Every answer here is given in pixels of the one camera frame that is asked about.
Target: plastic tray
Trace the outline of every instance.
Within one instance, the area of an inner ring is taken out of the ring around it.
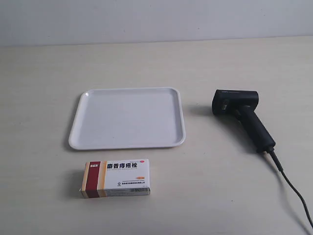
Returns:
[[[68,142],[88,150],[174,147],[184,140],[179,92],[160,87],[83,93]]]

